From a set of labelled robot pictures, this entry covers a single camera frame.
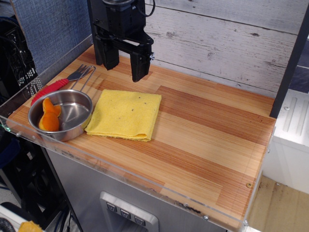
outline metal bowl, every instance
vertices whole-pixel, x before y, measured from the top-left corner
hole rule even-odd
[[[61,105],[59,131],[44,131],[39,128],[39,121],[43,116],[42,103],[45,98],[50,98],[54,105]],[[74,89],[59,90],[38,99],[29,110],[28,120],[40,134],[47,136],[43,136],[43,139],[48,140],[50,137],[58,141],[67,141],[84,132],[90,121],[92,110],[92,101],[87,94]]]

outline red fork handle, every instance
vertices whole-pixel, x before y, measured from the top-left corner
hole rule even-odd
[[[33,105],[40,97],[43,97],[48,93],[57,91],[61,87],[64,87],[68,82],[69,80],[67,78],[63,78],[61,80],[57,80],[49,86],[42,88],[39,92],[36,93],[35,97],[32,99],[31,105]]]

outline wooden cutting board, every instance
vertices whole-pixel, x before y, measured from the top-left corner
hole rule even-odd
[[[93,47],[49,84],[66,78],[81,64],[96,64]],[[208,215],[210,221],[226,228],[239,228],[275,125],[275,119],[269,117],[274,99],[153,65],[146,77],[133,83],[130,61],[123,57],[110,71],[96,68],[84,89],[94,106],[103,89],[162,95],[152,140],[137,142],[84,133],[46,146],[90,167],[109,169],[141,188],[176,200],[198,216]],[[31,128],[27,119],[30,102],[10,119]],[[30,130],[25,133],[38,137]]]

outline orange peel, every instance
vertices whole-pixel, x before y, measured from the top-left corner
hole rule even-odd
[[[61,114],[61,106],[53,105],[49,98],[43,100],[43,116],[39,122],[39,128],[45,131],[59,130],[59,116]]]

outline yellow cloth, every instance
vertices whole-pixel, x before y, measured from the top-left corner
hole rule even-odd
[[[103,90],[85,131],[139,141],[149,141],[162,96],[158,94]]]
[[[41,227],[33,221],[25,221],[20,224],[18,232],[43,232]]]

